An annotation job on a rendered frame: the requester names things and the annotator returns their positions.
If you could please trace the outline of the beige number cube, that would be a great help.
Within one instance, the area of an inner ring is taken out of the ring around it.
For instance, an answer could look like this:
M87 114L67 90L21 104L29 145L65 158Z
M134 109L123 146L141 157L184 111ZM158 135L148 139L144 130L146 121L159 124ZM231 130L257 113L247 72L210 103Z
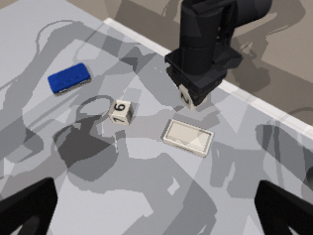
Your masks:
M131 101L114 99L108 114L113 123L129 126L134 109Z
M189 93L188 93L188 90L182 85L180 84L179 85L179 99L190 109L190 110L193 110L195 109L196 107L200 106L201 104L203 104L204 102L207 101L207 96L205 97L205 99L201 102L201 104L199 104L198 106L194 106L190 96L189 96Z

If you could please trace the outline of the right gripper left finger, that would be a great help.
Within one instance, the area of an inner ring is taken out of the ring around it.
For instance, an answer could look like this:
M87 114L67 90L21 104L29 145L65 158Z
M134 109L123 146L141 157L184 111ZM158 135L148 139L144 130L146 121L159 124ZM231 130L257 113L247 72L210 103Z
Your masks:
M58 197L52 177L0 201L0 235L47 235Z

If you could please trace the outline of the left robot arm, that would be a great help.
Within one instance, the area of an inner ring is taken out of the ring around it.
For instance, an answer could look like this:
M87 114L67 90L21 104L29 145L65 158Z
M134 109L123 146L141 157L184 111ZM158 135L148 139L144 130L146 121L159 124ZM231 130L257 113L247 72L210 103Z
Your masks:
M183 0L180 39L193 48L208 47L218 41L219 27L230 31L261 19L271 4L272 0ZM243 58L228 59L220 65L225 69L237 68Z

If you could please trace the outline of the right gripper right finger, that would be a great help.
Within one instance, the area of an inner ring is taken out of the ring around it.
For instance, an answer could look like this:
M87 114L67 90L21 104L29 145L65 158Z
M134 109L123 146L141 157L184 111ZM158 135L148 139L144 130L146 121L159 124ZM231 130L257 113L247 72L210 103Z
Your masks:
M313 235L313 204L262 179L255 207L264 235ZM288 227L289 226L289 227Z

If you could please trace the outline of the grey bottle with blue cap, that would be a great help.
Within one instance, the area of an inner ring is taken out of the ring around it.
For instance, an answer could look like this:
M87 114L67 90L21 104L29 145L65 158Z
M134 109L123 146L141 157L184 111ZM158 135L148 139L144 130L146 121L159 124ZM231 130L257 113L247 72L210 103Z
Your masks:
M309 169L308 174L307 174L307 179L308 179L310 186L313 189L313 167Z

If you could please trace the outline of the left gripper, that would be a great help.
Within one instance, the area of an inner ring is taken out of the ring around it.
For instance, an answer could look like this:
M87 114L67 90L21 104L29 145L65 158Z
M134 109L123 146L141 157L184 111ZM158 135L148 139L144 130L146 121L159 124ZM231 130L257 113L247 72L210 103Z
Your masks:
M194 106L201 104L226 77L228 71L220 63L242 56L231 48L232 34L220 28L218 41L205 48L188 47L179 38L179 48L164 56L164 62L170 64L167 74L178 89L182 84L188 90Z

